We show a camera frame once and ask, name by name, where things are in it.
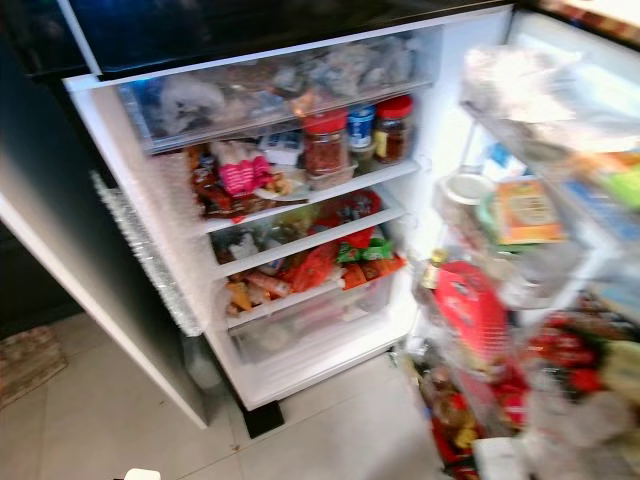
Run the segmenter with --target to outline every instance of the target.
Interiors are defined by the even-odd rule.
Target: white floor tile
[[[65,355],[77,355],[111,342],[100,325],[86,313],[80,313],[51,325]]]
[[[238,455],[218,460],[213,465],[187,475],[182,480],[242,480]]]
[[[0,410],[0,478],[38,478],[45,401],[40,387]]]
[[[254,440],[249,438],[240,409],[232,405],[229,408],[229,417],[236,444],[245,448],[255,441],[263,440],[323,410],[382,385],[397,375],[399,372],[391,366],[387,355],[379,355],[280,402],[285,425]]]
[[[427,423],[394,377],[253,443],[245,480],[430,480],[438,460]]]
[[[222,408],[198,429],[115,344],[72,358],[48,383],[40,480],[122,478],[130,468],[175,480],[232,452]]]

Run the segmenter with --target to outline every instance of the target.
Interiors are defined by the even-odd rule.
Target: can
[[[349,109],[347,133],[350,147],[365,148],[371,145],[375,113],[376,109],[373,105],[357,105]]]

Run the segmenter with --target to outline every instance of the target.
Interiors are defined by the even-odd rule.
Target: refrigerator foot
[[[256,438],[267,433],[274,428],[284,425],[284,417],[280,410],[278,402],[271,402],[256,408],[255,410],[246,410],[241,407],[244,423],[247,426],[249,437]]]

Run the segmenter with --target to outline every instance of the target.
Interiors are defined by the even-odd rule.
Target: glass jar
[[[310,115],[304,119],[305,168],[312,175],[326,175],[349,166],[347,110]]]
[[[377,118],[373,131],[376,159],[380,163],[395,163],[409,151],[411,110],[409,95],[392,98],[377,105]]]

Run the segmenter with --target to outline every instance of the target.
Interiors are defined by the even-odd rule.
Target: red jar lid
[[[347,109],[339,108],[329,112],[305,117],[302,125],[309,133],[331,133],[344,130],[347,126]]]
[[[413,108],[413,100],[409,95],[390,98],[376,105],[376,112],[379,117],[383,118],[402,118],[411,113]]]

